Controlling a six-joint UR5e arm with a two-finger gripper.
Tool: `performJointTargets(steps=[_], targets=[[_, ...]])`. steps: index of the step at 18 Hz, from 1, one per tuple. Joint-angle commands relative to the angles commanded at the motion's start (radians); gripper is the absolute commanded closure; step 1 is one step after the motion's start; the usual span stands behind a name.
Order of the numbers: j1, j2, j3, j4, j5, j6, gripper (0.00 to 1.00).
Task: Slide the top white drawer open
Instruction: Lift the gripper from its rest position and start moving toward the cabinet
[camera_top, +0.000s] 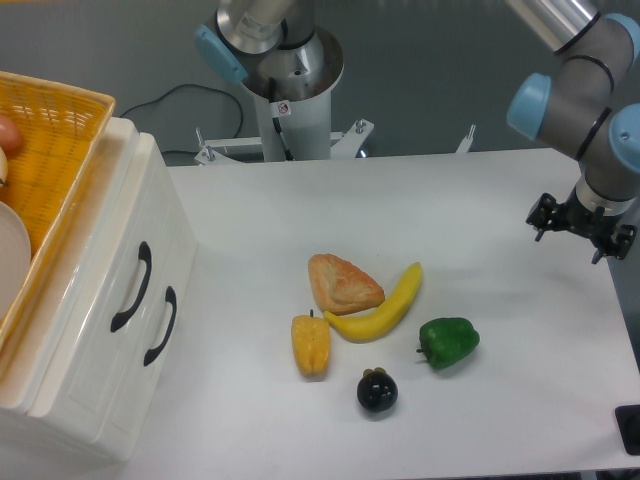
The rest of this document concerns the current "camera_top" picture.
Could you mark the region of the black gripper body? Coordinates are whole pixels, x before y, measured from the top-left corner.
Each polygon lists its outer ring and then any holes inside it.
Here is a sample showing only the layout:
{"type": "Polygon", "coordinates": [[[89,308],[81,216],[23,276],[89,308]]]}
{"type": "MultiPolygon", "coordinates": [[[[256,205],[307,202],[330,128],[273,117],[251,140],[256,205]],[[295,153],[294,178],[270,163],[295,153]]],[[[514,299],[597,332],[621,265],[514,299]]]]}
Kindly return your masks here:
{"type": "Polygon", "coordinates": [[[609,257],[616,260],[627,257],[637,234],[635,226],[621,222],[621,215],[606,215],[603,206],[597,206],[594,211],[588,210],[580,203],[575,192],[562,203],[549,193],[542,194],[529,211],[526,223],[533,227],[536,221],[541,220],[549,222],[547,232],[567,231],[590,242],[598,235],[610,236],[612,250],[609,257]]]}

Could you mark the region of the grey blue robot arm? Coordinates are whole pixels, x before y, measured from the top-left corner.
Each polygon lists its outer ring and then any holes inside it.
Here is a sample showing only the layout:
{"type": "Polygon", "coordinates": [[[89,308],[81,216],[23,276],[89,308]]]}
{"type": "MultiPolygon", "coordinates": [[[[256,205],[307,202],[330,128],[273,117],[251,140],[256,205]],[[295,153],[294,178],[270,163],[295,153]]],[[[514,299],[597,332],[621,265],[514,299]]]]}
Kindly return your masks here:
{"type": "MultiPolygon", "coordinates": [[[[512,10],[562,60],[553,77],[533,74],[506,120],[521,135],[576,160],[580,179],[559,202],[544,194],[527,221],[538,234],[588,239],[597,258],[624,259],[637,236],[623,216],[639,196],[639,108],[608,100],[639,59],[639,27],[588,1],[514,1],[512,10]]],[[[310,1],[223,1],[194,42],[222,79],[253,97],[266,161],[353,158],[372,131],[357,121],[331,137],[331,93],[341,79],[340,44],[315,21],[310,1]]]]}

